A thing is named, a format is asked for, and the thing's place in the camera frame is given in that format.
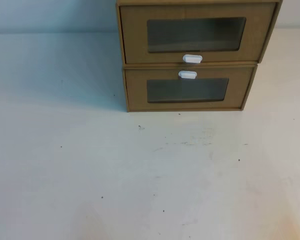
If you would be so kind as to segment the lower cardboard shoebox with window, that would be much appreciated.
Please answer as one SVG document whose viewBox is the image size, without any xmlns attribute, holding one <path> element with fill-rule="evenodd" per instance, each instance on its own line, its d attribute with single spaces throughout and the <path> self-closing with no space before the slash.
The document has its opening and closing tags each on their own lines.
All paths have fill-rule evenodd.
<svg viewBox="0 0 300 240">
<path fill-rule="evenodd" d="M 257 68 L 257 64 L 126 67 L 127 108 L 130 112 L 242 111 Z M 180 78 L 180 71 L 197 72 L 197 77 Z"/>
</svg>

